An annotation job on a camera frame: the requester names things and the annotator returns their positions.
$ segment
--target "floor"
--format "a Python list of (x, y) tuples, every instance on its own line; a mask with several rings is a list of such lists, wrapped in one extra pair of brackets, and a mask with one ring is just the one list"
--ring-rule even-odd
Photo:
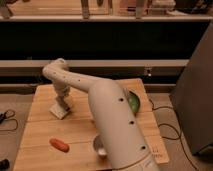
[[(171, 106), (169, 94), (167, 93), (149, 93), (149, 98), (153, 101), (155, 108), (159, 106)], [(17, 155), (18, 147), (20, 145), (21, 137), (23, 134), (26, 119), (30, 110), (33, 94), (20, 95), (20, 94), (0, 94), (0, 112), (3, 113), (7, 109), (16, 111), (15, 118), (18, 120), (19, 127), (15, 132), (2, 132), (0, 131), (0, 160), (7, 158), (10, 161), (12, 171), (14, 161)], [(158, 124), (167, 123), (171, 124), (179, 130), (176, 115), (173, 110), (163, 108), (154, 111)], [(0, 125), (0, 129), (12, 128), (14, 122), (4, 122)], [(174, 130), (167, 126), (160, 127), (161, 135), (166, 137), (176, 137)], [(213, 171), (213, 157), (208, 159), (199, 159), (191, 156), (184, 137), (182, 137), (183, 145), (191, 162), (199, 171)], [(187, 160), (183, 152), (179, 140), (164, 139), (170, 162), (161, 164), (162, 171), (194, 171), (190, 162)]]

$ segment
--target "black cable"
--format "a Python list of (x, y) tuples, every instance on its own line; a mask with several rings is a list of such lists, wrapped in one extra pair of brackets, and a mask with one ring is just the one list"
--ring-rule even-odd
[(168, 126), (168, 127), (172, 128), (177, 134), (176, 138), (171, 138), (171, 137), (166, 137), (166, 136), (162, 136), (162, 138), (165, 138), (165, 139), (168, 139), (168, 140), (179, 140), (181, 138), (182, 131), (179, 132), (174, 126), (172, 126), (168, 123), (161, 123), (161, 124), (158, 125), (159, 128), (162, 127), (162, 126)]
[(18, 121), (12, 117), (15, 116), (15, 111), (12, 109), (8, 109), (3, 113), (5, 115), (4, 119), (2, 122), (15, 122), (15, 127), (12, 129), (0, 129), (0, 132), (14, 132), (18, 129)]
[[(171, 107), (171, 106), (160, 106), (160, 107), (155, 108), (155, 105), (154, 105), (153, 101), (152, 101), (151, 99), (149, 99), (149, 101), (150, 101), (151, 104), (152, 104), (152, 110), (153, 110), (153, 111), (156, 111), (156, 110), (159, 110), (159, 109), (163, 109), (163, 108), (172, 109), (172, 110), (174, 111), (173, 107)], [(168, 126), (168, 127), (172, 128), (172, 129), (175, 131), (175, 133), (177, 134), (177, 137), (176, 137), (176, 138), (166, 137), (166, 136), (162, 136), (162, 138), (167, 139), (167, 140), (172, 140), (172, 141), (174, 141), (174, 140), (179, 140), (179, 141), (180, 141), (180, 144), (181, 144), (181, 148), (182, 148), (182, 150), (183, 150), (183, 153), (184, 153), (186, 159), (189, 161), (190, 165), (194, 168), (195, 171), (199, 171), (199, 169), (198, 169), (198, 168), (194, 165), (194, 163), (189, 159), (189, 156), (188, 156), (188, 154), (186, 153), (186, 150), (185, 150), (185, 147), (184, 147), (183, 141), (182, 141), (182, 133), (183, 133), (183, 132), (182, 132), (182, 128), (181, 128), (181, 125), (180, 125), (180, 123), (179, 123), (179, 120), (178, 120), (178, 124), (179, 124), (179, 126), (180, 126), (180, 131), (178, 131), (177, 128), (175, 128), (175, 127), (174, 127), (173, 125), (171, 125), (171, 124), (168, 124), (168, 123), (161, 123), (161, 124), (159, 124), (159, 125), (158, 125), (159, 128), (162, 127), (162, 126)]]

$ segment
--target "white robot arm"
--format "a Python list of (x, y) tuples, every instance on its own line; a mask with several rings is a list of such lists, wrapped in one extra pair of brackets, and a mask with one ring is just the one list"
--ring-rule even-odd
[(53, 82), (64, 107), (68, 107), (63, 98), (70, 86), (88, 92), (90, 110), (114, 171), (159, 171), (129, 106), (128, 90), (111, 79), (69, 72), (63, 59), (44, 67), (43, 74)]

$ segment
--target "wooden table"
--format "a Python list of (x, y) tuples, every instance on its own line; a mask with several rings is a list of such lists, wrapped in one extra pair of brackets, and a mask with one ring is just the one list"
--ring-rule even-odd
[[(167, 150), (160, 136), (151, 104), (140, 79), (119, 80), (135, 92), (141, 100), (137, 121), (157, 163), (169, 161)], [(38, 86), (28, 117), (22, 143), (18, 152), (15, 171), (81, 171), (110, 169), (107, 159), (100, 159), (92, 143), (98, 134), (89, 110), (87, 94), (71, 88), (66, 101), (72, 106), (71, 114), (58, 120), (49, 112), (56, 94), (52, 85)], [(63, 153), (49, 144), (50, 138), (68, 143), (70, 151)]]
[[(80, 0), (19, 0), (8, 5), (15, 16), (18, 15), (79, 15), (82, 14)], [(98, 6), (97, 0), (89, 0), (91, 14), (109, 14), (108, 1), (104, 0), (102, 6)]]

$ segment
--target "sausage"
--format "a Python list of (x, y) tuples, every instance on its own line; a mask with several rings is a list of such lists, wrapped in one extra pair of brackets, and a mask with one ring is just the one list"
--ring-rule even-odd
[(51, 138), (49, 140), (49, 142), (54, 148), (56, 148), (60, 151), (63, 151), (65, 153), (67, 153), (70, 149), (68, 144), (64, 143), (63, 141), (61, 141), (59, 139)]

